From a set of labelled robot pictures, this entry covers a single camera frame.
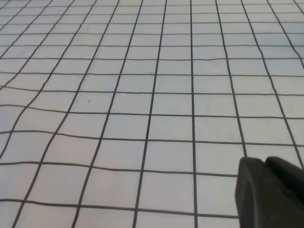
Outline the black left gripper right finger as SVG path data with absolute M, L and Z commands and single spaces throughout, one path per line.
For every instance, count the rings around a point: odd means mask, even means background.
M 266 165 L 298 198 L 304 198 L 304 170 L 279 157 L 268 157 Z

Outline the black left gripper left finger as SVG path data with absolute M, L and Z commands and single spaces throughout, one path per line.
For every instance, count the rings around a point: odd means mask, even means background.
M 289 190 L 266 161 L 239 161 L 235 201 L 242 228 L 302 228 L 304 199 Z

